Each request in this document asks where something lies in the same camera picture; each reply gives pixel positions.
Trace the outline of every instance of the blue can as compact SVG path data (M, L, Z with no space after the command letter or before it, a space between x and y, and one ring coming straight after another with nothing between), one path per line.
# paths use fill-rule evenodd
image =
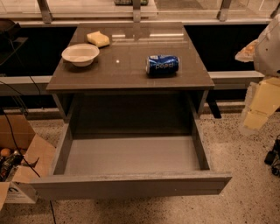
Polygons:
M179 70L179 58L172 55L152 55L147 58L149 75L174 74Z

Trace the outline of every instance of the sponge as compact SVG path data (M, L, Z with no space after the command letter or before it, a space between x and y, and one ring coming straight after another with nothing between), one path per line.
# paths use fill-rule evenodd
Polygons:
M108 46L110 44L109 37L99 31L87 34L87 41L97 47Z

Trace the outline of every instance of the open drawer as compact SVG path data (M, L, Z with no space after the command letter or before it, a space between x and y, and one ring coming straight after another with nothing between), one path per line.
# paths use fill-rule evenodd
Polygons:
M51 175L32 181L44 199L218 194L231 179L186 93L77 94L67 120Z

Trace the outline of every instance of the box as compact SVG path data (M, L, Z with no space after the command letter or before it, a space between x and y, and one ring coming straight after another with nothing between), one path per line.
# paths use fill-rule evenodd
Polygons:
M27 149L24 156L29 163L38 162L34 170L40 177L48 175L55 148L42 137L36 135L23 115L7 115L18 148ZM0 115L0 147L15 150L11 128L5 115ZM36 203L39 195L30 185L37 174L28 166L12 169L8 181L0 182L0 210L4 203Z

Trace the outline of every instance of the white bowl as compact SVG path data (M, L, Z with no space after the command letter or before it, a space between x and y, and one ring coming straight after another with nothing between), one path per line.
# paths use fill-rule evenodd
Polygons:
M90 44L70 45L62 52L64 60L72 62L77 67L90 65L99 54L99 48Z

